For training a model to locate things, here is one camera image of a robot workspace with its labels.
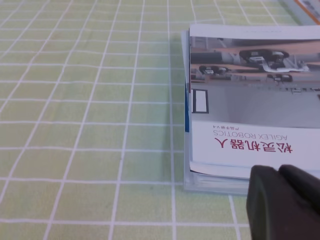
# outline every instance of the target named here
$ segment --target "booklet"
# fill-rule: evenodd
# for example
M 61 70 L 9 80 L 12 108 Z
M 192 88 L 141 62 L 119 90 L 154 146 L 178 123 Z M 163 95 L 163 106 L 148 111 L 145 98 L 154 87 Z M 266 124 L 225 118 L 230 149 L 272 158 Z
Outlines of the booklet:
M 253 165 L 282 164 L 320 177 L 320 28 L 195 24 L 181 36 L 193 177 L 246 186 Z

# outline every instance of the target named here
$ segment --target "green grid tablecloth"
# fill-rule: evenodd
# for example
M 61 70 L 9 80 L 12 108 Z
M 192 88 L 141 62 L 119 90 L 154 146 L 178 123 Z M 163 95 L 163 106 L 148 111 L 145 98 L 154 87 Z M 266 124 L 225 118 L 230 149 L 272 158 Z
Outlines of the green grid tablecloth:
M 244 197 L 183 191 L 190 23 L 277 1 L 0 0 L 1 240 L 248 240 Z

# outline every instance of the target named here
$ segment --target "book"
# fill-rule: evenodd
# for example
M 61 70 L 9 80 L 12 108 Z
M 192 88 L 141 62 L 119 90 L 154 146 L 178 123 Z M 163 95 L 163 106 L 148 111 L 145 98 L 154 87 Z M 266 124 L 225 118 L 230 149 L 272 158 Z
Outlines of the book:
M 318 26 L 195 24 L 181 34 L 185 189 L 246 194 L 254 165 L 320 177 L 319 39 Z

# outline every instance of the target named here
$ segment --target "black plastic part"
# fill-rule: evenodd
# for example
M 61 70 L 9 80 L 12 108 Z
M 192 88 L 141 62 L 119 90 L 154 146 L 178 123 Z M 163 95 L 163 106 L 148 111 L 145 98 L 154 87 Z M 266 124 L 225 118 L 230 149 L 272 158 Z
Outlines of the black plastic part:
M 309 201 L 319 192 L 319 180 L 300 169 L 252 167 L 246 202 L 252 240 L 319 240 L 320 215 L 314 208 L 318 202 Z

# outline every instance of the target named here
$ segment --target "photo of robot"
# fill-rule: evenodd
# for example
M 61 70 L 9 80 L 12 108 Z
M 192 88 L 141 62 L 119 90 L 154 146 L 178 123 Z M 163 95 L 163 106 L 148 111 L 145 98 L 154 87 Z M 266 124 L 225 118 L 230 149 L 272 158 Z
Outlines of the photo of robot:
M 191 83 L 320 85 L 320 39 L 190 37 Z

